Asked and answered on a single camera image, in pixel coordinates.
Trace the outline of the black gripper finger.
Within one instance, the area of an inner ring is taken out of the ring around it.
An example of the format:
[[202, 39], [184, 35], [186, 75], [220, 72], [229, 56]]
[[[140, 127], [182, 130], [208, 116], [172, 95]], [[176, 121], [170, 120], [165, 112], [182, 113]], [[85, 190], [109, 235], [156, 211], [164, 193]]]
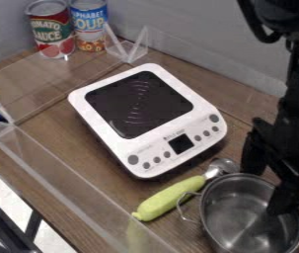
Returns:
[[266, 211], [270, 215], [281, 215], [292, 213], [299, 208], [299, 178], [283, 180], [275, 189]]
[[261, 176], [268, 166], [268, 145], [256, 128], [248, 134], [242, 153], [242, 172]]

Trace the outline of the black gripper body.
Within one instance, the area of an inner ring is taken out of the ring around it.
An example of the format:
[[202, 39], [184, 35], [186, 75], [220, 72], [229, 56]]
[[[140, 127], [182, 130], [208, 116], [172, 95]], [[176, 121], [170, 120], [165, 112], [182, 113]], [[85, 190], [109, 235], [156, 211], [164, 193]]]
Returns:
[[283, 181], [291, 182], [288, 170], [292, 170], [299, 183], [299, 102], [281, 99], [275, 123], [254, 118], [253, 132], [264, 149], [284, 165], [280, 170], [285, 174]]

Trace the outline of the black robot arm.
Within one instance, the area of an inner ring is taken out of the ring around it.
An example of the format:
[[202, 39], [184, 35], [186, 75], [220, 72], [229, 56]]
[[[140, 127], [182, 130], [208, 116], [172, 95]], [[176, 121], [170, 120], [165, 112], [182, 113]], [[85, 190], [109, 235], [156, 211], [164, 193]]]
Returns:
[[238, 4], [257, 39], [285, 41], [291, 52], [276, 121], [252, 120], [242, 156], [245, 173], [260, 175], [272, 169], [281, 180], [266, 208], [269, 214], [281, 215], [299, 208], [299, 0], [238, 0]]

